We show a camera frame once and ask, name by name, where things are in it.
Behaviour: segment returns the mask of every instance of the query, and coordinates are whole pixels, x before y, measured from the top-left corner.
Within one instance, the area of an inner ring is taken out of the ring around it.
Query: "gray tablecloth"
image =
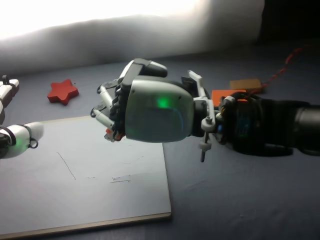
[[[172,80],[187,76],[187,70],[202,75],[210,92],[228,89],[230,80],[267,80],[283,67],[293,47],[287,44],[245,47],[157,59],[157,62],[168,67],[168,77]],[[320,58],[312,50],[306,50],[261,96],[320,104],[319,63]],[[118,78],[125,65],[114,63],[22,76],[20,91],[5,110],[4,124],[88,115],[100,101],[97,87]],[[80,95],[67,106],[49,103],[50,83],[68,78]],[[58,234],[50,239],[312,240],[320,237],[320,158],[297,150],[287,157],[247,156],[214,142],[205,162],[200,163],[199,140],[188,137],[164,144],[171,219]]]

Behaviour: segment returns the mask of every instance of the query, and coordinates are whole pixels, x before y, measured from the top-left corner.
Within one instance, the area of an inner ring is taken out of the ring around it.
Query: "green light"
[[[161,109],[167,109],[170,107],[170,101],[167,97],[159,97],[157,100],[157,106]]]

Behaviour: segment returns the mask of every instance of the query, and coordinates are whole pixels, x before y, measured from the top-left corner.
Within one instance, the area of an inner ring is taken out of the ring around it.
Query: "red object in hand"
[[[61,102],[67,105],[71,98],[79,95],[78,89],[72,85],[70,79],[63,82],[53,82],[51,83],[51,88],[52,91],[47,96],[50,103]]]

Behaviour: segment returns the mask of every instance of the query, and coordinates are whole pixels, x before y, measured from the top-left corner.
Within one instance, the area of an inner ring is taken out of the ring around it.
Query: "star-shaped block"
[[[53,82],[51,83],[51,88],[52,91],[47,96],[50,103],[61,102],[67,105],[71,98],[79,95],[78,89],[72,85],[70,79],[63,82]]]

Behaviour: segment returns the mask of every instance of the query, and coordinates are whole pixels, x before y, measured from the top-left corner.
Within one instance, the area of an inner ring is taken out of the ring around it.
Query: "robotic hand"
[[[4,108],[19,90],[17,79],[9,80],[7,76],[0,81],[0,124],[5,120]],[[16,157],[28,148],[35,149],[38,141],[44,134],[44,127],[40,122],[31,122],[24,125],[0,125],[0,159]]]
[[[137,58],[118,79],[98,87],[102,102],[91,116],[107,127],[107,140],[126,136],[167,143],[203,137],[201,162],[211,149],[211,134],[220,144],[232,144],[235,151],[248,155],[285,156],[292,154],[292,148],[320,155],[320,106],[236,92],[214,108],[201,76],[188,71],[182,83],[166,76],[165,66]],[[108,93],[111,88],[115,98]]]

